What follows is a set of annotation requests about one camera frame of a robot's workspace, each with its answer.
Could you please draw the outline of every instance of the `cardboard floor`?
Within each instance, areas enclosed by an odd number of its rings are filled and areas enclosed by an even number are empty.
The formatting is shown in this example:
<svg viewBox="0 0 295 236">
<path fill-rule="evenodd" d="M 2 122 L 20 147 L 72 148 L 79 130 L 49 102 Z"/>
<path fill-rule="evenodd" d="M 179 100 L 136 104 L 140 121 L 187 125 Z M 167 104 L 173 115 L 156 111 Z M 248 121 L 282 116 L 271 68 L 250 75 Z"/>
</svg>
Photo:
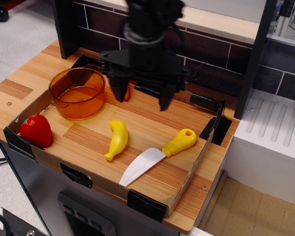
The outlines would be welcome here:
<svg viewBox="0 0 295 236">
<path fill-rule="evenodd" d="M 227 177 L 221 181 L 200 229 L 214 236 L 295 236 L 295 205 Z"/>
</svg>

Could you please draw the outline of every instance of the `gray floor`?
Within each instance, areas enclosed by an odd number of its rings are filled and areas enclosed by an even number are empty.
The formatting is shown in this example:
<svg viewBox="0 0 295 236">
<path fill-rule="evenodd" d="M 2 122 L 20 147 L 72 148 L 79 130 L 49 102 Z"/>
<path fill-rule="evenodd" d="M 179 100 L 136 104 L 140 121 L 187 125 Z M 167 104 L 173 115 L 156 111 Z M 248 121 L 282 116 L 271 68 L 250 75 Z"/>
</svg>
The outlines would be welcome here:
<svg viewBox="0 0 295 236">
<path fill-rule="evenodd" d="M 0 82 L 55 40 L 49 0 L 26 0 L 9 10 L 9 20 L 0 23 Z M 0 166 L 0 206 L 46 233 L 8 164 Z"/>
</svg>

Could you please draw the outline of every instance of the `robotic arm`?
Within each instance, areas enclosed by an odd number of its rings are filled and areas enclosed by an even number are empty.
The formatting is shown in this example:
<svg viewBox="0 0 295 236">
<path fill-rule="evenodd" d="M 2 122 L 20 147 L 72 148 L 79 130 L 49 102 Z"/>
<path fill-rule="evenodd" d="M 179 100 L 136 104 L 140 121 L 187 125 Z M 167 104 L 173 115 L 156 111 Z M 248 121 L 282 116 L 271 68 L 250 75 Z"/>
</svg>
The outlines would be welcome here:
<svg viewBox="0 0 295 236">
<path fill-rule="evenodd" d="M 102 72 L 110 79 L 116 99 L 123 101 L 128 80 L 136 89 L 159 99 L 160 110 L 168 108 L 174 93 L 185 89 L 189 70 L 171 59 L 164 49 L 168 27 L 179 32 L 175 21 L 182 17 L 181 0 L 127 0 L 129 22 L 124 36 L 129 48 L 101 53 Z"/>
</svg>

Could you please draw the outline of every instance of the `pot handle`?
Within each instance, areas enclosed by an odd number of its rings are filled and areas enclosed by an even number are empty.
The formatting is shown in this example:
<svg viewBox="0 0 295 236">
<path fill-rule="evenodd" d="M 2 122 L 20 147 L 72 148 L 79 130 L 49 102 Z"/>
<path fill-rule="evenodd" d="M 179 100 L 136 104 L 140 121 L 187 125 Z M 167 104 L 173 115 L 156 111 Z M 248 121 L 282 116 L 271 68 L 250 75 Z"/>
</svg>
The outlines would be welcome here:
<svg viewBox="0 0 295 236">
<path fill-rule="evenodd" d="M 62 107 L 60 105 L 57 105 L 54 100 L 51 100 L 50 104 L 52 104 L 53 106 L 58 107 L 58 108 L 66 108 L 67 106 L 71 105 L 70 103 L 68 103 L 64 107 Z"/>
</svg>

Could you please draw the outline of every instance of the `hole in knife handle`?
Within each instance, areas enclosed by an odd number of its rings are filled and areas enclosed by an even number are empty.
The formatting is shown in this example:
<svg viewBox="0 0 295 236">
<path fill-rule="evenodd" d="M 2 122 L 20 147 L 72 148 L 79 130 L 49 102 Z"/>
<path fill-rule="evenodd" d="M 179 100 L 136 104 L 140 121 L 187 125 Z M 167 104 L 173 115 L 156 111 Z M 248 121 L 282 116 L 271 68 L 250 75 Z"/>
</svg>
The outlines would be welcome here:
<svg viewBox="0 0 295 236">
<path fill-rule="evenodd" d="M 186 136 L 191 136 L 192 135 L 192 132 L 190 130 L 186 130 L 185 135 Z"/>
</svg>

